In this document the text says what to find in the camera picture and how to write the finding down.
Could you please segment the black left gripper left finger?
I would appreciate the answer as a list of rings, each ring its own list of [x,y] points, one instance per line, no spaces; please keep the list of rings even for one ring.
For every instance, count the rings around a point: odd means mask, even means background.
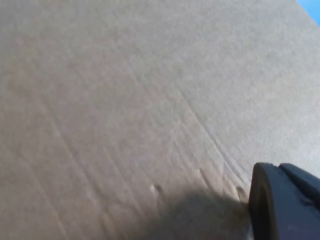
[[[252,171],[248,210],[256,240],[318,240],[320,209],[270,163]]]

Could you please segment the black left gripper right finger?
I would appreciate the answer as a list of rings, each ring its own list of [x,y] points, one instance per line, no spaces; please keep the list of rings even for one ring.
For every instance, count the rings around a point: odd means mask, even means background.
[[[281,163],[279,168],[300,192],[311,200],[317,209],[320,209],[320,179],[291,163]]]

